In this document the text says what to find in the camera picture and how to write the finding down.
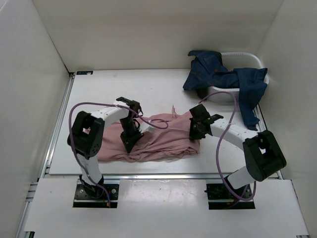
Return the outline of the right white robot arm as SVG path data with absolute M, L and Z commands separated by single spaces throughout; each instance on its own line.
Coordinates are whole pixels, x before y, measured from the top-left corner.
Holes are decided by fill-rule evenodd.
M 243 200 L 241 188 L 253 182 L 261 182 L 286 167 L 286 159 L 273 133 L 269 130 L 256 132 L 227 121 L 223 116 L 210 115 L 204 105 L 199 104 L 189 110 L 190 140 L 201 140 L 210 135 L 219 138 L 216 146 L 216 166 L 223 181 L 223 194 L 228 198 Z M 225 140 L 244 153 L 245 166 L 224 177 L 219 163 L 219 149 Z

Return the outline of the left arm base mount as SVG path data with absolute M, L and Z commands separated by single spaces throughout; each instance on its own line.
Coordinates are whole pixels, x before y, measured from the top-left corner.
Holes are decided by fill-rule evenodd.
M 85 186 L 80 179 L 77 180 L 76 189 L 73 198 L 74 208 L 117 208 L 119 183 L 110 182 L 104 178 L 101 179 L 99 185 L 102 185 L 108 192 L 107 197 L 105 191 L 97 187 L 97 192 L 93 192 Z

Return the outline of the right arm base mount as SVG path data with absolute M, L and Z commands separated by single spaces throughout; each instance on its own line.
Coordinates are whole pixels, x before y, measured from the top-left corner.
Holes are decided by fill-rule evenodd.
M 205 193 L 209 210 L 251 210 L 255 209 L 253 200 L 238 200 L 222 183 L 207 183 Z

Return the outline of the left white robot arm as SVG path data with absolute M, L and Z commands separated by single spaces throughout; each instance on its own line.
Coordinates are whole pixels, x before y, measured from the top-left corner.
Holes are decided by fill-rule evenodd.
M 81 167 L 82 174 L 79 177 L 81 184 L 92 198 L 97 199 L 104 194 L 108 195 L 97 159 L 104 129 L 119 121 L 123 129 L 120 139 L 124 149 L 129 153 L 144 135 L 140 131 L 140 125 L 135 124 L 135 118 L 141 112 L 139 102 L 119 97 L 114 106 L 107 106 L 93 113 L 80 111 L 74 123 L 71 124 L 67 144 Z

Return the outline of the pink trousers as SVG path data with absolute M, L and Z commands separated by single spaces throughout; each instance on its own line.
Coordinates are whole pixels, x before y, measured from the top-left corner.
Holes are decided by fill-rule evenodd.
M 152 133 L 145 132 L 130 153 L 127 153 L 120 138 L 122 126 L 116 122 L 104 129 L 102 146 L 97 154 L 98 161 L 149 162 L 197 155 L 200 152 L 200 141 L 189 139 L 191 117 L 190 112 L 179 115 L 175 108 L 172 108 L 171 113 L 145 118 L 157 126 L 164 123 L 154 120 L 163 119 L 168 122 L 168 128 L 156 128 Z

